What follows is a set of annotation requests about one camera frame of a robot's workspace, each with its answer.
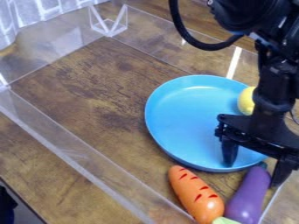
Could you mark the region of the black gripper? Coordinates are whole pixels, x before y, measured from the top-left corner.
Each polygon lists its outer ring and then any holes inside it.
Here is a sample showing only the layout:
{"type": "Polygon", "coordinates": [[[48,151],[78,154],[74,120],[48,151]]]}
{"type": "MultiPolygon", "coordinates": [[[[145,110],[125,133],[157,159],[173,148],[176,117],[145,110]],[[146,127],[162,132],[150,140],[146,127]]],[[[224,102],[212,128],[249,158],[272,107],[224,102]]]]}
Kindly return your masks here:
{"type": "Polygon", "coordinates": [[[215,136],[220,141],[223,163],[231,167],[239,154],[239,146],[279,160],[275,164],[271,186],[279,187],[299,162],[299,136],[287,128],[284,118],[267,115],[217,115],[215,136]]]}

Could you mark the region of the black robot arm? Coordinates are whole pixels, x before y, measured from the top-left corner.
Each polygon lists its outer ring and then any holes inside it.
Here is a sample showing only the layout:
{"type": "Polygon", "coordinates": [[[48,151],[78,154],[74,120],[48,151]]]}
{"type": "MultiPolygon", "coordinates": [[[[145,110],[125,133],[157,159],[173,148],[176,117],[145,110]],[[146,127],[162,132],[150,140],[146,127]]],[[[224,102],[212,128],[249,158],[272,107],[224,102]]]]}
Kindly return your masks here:
{"type": "Polygon", "coordinates": [[[299,0],[211,0],[220,26],[256,41],[259,82],[251,115],[219,115],[223,154],[244,146],[276,159],[272,185],[299,169],[299,136],[285,114],[299,100],[299,0]]]}

